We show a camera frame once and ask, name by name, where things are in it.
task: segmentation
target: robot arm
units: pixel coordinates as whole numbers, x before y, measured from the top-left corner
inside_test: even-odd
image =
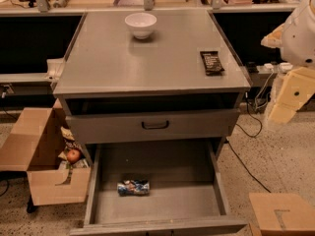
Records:
[[[280,91],[272,92],[267,113],[268,121],[284,124],[315,93],[315,0],[302,0],[283,25],[263,38],[262,44],[280,48],[282,58],[294,67],[283,77]]]

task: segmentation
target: gray metal furniture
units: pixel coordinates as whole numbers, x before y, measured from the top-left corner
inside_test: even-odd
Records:
[[[248,80],[207,10],[150,11],[145,40],[124,24],[134,12],[88,12],[54,90],[94,162],[84,228],[71,235],[236,232],[246,222],[229,214],[217,158]],[[206,76],[205,50],[219,52],[221,76]],[[151,193],[119,197],[128,178]]]

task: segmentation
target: speckled floor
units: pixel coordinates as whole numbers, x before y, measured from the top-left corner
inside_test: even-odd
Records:
[[[0,146],[10,132],[14,119],[0,116]],[[264,115],[255,115],[263,119]],[[259,130],[257,121],[244,113],[238,124],[250,134]],[[315,112],[299,112],[282,129],[264,128],[252,139],[239,127],[229,138],[231,145],[249,170],[272,192],[296,193],[315,206]],[[225,145],[219,167],[231,213],[257,225],[248,194],[266,192],[240,164],[229,145]],[[0,182],[0,195],[5,182]],[[10,180],[7,193],[0,197],[0,235],[68,235],[71,228],[81,227],[85,204],[40,206],[26,212],[30,191],[27,179]],[[245,227],[235,236],[250,236]]]

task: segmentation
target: countertop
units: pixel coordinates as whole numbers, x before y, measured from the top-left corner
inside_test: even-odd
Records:
[[[88,12],[55,95],[250,88],[208,10],[150,11],[157,28],[145,40],[124,23],[134,12]],[[205,50],[219,52],[221,76],[206,76]]]

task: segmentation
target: white bowl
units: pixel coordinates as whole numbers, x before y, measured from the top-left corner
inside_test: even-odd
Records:
[[[157,17],[149,13],[134,13],[126,17],[128,29],[138,39],[145,39],[155,30]]]

